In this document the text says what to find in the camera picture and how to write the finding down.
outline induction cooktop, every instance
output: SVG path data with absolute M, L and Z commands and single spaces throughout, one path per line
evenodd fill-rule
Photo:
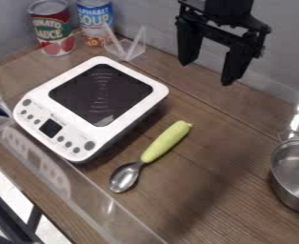
M 61 157 L 84 163 L 168 96 L 166 85 L 95 57 L 29 91 L 13 109 L 25 131 Z

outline pot handle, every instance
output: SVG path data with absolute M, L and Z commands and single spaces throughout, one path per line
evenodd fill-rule
M 287 138 L 284 138 L 284 135 L 286 135 L 286 134 L 295 134 L 295 135 L 299 135 L 299 132 L 295 131 L 295 130 L 286 130 L 284 132 L 280 132 L 280 133 L 278 134 L 278 138 L 279 138 L 279 141 L 280 141 L 280 142 L 287 141 Z

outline digital display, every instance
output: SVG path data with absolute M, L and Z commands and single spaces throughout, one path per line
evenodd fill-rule
M 96 65 L 49 97 L 98 127 L 110 125 L 152 93 L 152 87 L 110 65 Z
M 48 119 L 41 126 L 41 132 L 49 137 L 53 138 L 56 134 L 61 131 L 63 126 L 56 123 L 52 119 Z

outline button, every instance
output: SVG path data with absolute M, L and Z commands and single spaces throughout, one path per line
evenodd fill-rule
M 57 138 L 57 141 L 59 142 L 63 142 L 65 140 L 65 138 L 63 137 L 63 136 L 60 136 L 59 138 Z
M 84 145 L 84 149 L 87 151 L 91 151 L 95 148 L 95 142 L 93 141 L 88 141 Z
M 29 106 L 31 104 L 32 104 L 32 100 L 31 99 L 25 99 L 24 101 L 23 101 L 23 106 Z
M 73 149 L 73 153 L 80 153 L 80 151 L 81 151 L 80 148 Z
M 65 147 L 69 148 L 72 146 L 71 142 L 67 142 Z

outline robotic arm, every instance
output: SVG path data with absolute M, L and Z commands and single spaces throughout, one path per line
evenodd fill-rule
M 224 86 L 240 79 L 254 58 L 260 58 L 264 40 L 271 28 L 251 14 L 255 0 L 179 0 L 178 57 L 182 65 L 192 63 L 200 55 L 204 38 L 230 47 L 222 82 Z M 208 25 L 242 27 L 247 30 L 238 36 Z

